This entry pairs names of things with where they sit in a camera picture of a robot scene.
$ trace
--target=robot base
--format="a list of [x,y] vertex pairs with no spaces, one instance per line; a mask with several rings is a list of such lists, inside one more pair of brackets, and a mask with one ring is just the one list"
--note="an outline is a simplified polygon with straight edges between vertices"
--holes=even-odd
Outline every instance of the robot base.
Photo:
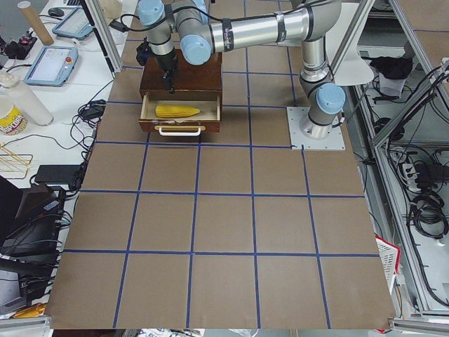
[[340,127],[330,128],[329,134],[323,139],[313,139],[306,136],[300,129],[300,123],[304,115],[309,112],[308,107],[287,107],[288,128],[290,129],[290,142],[293,150],[325,150],[344,151],[342,131]]

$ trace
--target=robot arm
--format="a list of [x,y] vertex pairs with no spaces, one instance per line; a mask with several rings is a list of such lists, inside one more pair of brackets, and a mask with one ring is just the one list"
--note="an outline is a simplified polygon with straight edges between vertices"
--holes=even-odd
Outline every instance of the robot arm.
[[330,80],[324,44],[324,36],[337,22],[342,4],[341,0],[291,2],[290,11],[223,18],[211,24],[204,15],[203,0],[184,0],[166,6],[161,0],[140,0],[138,14],[148,29],[151,54],[169,77],[177,62],[171,32],[179,33],[182,54],[192,65],[207,62],[211,53],[299,39],[303,57],[300,83],[311,103],[309,115],[301,122],[302,130],[309,137],[324,138],[344,104],[344,91]]

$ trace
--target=yellow cup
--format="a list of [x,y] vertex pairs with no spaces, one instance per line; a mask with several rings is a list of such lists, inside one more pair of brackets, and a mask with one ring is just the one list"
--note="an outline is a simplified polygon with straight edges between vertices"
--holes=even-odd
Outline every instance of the yellow cup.
[[0,95],[0,131],[8,136],[24,131],[28,124],[26,119],[14,106],[13,101],[5,95]]

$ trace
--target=yellow corn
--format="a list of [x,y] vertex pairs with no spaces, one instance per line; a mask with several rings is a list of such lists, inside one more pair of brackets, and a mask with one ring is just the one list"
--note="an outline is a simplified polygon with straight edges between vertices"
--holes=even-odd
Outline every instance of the yellow corn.
[[199,109],[185,105],[158,105],[156,107],[156,116],[158,118],[182,118],[194,116],[198,113]]

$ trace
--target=bottle cap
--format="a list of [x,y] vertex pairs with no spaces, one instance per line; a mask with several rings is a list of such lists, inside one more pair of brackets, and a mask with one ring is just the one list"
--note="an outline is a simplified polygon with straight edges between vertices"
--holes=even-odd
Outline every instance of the bottle cap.
[[19,84],[19,81],[19,77],[14,74],[9,74],[7,72],[0,74],[0,86],[3,86],[4,88],[14,88]]

